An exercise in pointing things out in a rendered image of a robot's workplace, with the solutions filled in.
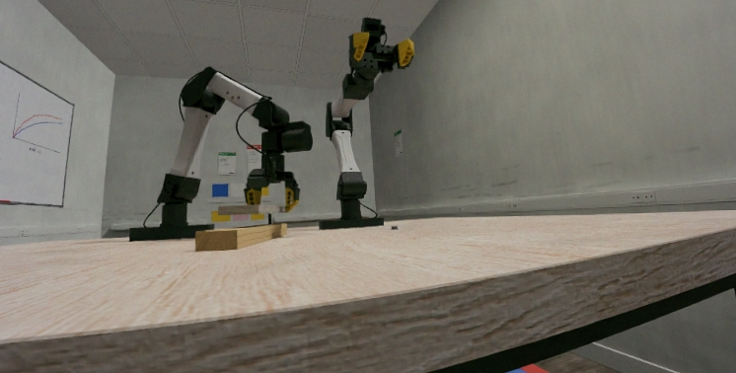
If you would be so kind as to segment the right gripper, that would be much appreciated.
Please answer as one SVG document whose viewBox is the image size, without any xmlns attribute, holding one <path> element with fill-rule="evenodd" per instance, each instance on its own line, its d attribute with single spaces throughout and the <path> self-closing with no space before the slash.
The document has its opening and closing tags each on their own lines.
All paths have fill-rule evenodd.
<svg viewBox="0 0 736 373">
<path fill-rule="evenodd" d="M 277 179 L 275 181 L 272 181 L 271 184 L 281 184 L 281 182 L 285 182 L 286 212 L 289 212 L 299 202 L 299 195 L 300 195 L 300 189 L 297 187 L 298 184 L 297 184 L 297 181 L 294 179 L 294 173 L 284 172 L 284 155 L 280 155 L 280 154 L 264 154 L 264 155 L 266 155 L 269 161 L 270 161 L 269 157 L 273 157 L 273 161 L 276 161 L 276 169 L 281 170 L 281 172 L 276 172 Z M 261 168 L 262 169 L 265 169 L 265 164 L 266 164 L 266 159 L 263 155 L 261 155 Z M 292 192 L 292 195 L 290 191 Z M 244 188 L 244 194 L 245 194 L 246 204 L 249 204 L 249 205 L 259 204 L 260 205 L 261 188 L 248 188 L 248 185 L 246 184 L 246 187 Z M 292 196 L 292 199 L 291 199 L 291 196 Z M 290 200 L 292 200 L 292 204 L 290 204 Z"/>
</svg>

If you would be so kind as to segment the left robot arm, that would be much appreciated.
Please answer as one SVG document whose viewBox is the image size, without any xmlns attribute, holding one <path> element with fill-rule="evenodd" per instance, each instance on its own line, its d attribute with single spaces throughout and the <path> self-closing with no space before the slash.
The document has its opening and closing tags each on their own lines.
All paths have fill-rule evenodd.
<svg viewBox="0 0 736 373">
<path fill-rule="evenodd" d="M 385 35 L 385 26 L 381 25 L 380 19 L 365 17 L 362 19 L 361 33 L 366 32 L 369 33 L 366 46 L 375 48 L 376 43 L 381 43 L 381 36 Z M 332 103 L 327 103 L 326 116 L 326 137 L 329 137 L 334 145 L 339 165 L 336 200 L 340 200 L 341 217 L 340 220 L 319 221 L 319 225 L 384 221 L 384 217 L 361 216 L 358 199 L 364 198 L 367 183 L 363 181 L 362 173 L 355 163 L 350 143 L 353 132 L 352 108 L 373 92 L 375 78 L 365 79 L 354 67 L 350 69 L 351 73 L 347 73 L 342 81 L 338 98 Z M 332 117 L 342 119 L 332 120 Z"/>
</svg>

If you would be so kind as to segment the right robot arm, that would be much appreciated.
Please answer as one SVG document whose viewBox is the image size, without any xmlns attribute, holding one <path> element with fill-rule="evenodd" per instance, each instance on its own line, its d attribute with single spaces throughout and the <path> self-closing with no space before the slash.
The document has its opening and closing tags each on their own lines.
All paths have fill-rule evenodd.
<svg viewBox="0 0 736 373">
<path fill-rule="evenodd" d="M 160 227 L 129 228 L 129 232 L 214 228 L 214 224 L 188 225 L 186 222 L 187 204 L 192 203 L 199 190 L 200 159 L 210 122 L 225 100 L 245 110 L 267 99 L 208 66 L 184 87 L 182 100 L 185 107 L 184 129 L 177 157 L 170 173 L 165 175 L 163 188 L 157 199 L 157 203 L 165 203 L 162 205 L 162 223 Z M 263 154 L 312 149 L 311 126 L 304 121 L 289 122 L 288 111 L 272 101 L 257 104 L 247 112 L 258 119 L 259 127 L 268 130 L 261 134 Z M 280 170 L 275 169 L 273 157 L 269 159 L 270 163 L 265 164 L 265 169 L 253 169 L 249 173 L 248 188 L 268 187 L 271 181 L 276 180 L 276 172 Z"/>
</svg>

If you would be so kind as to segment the light wooden beam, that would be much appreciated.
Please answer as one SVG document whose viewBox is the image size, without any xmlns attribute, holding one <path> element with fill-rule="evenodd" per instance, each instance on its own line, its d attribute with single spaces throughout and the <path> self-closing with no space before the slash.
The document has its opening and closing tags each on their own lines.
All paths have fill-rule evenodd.
<svg viewBox="0 0 736 373">
<path fill-rule="evenodd" d="M 287 235 L 287 223 L 199 231 L 195 232 L 195 251 L 239 250 L 284 235 Z"/>
</svg>

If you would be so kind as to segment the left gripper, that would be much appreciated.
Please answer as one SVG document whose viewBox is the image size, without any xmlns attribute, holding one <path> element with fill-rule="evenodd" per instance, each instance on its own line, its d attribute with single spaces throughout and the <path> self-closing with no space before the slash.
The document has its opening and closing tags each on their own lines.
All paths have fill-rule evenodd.
<svg viewBox="0 0 736 373">
<path fill-rule="evenodd" d="M 409 38 L 396 46 L 376 43 L 375 48 L 366 46 L 368 40 L 369 33 L 367 32 L 354 33 L 349 36 L 349 66 L 356 67 L 355 70 L 358 70 L 364 78 L 373 79 L 380 71 L 381 73 L 393 72 L 396 62 L 398 69 L 410 66 L 414 57 L 414 48 L 413 41 Z"/>
</svg>

